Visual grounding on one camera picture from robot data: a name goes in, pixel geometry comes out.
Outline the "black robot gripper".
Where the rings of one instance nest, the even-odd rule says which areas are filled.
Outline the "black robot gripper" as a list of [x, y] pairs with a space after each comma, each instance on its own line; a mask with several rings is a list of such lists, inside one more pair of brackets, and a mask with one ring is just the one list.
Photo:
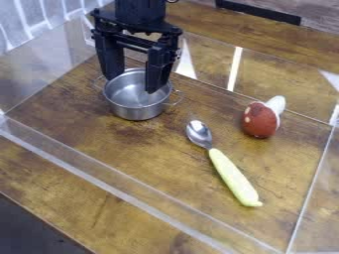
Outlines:
[[92, 38], [104, 77], [124, 72], [124, 49], [147, 54], [146, 91], [155, 93], [168, 82], [178, 59], [183, 30], [166, 21], [167, 3], [178, 0], [115, 0], [114, 10], [95, 8]]

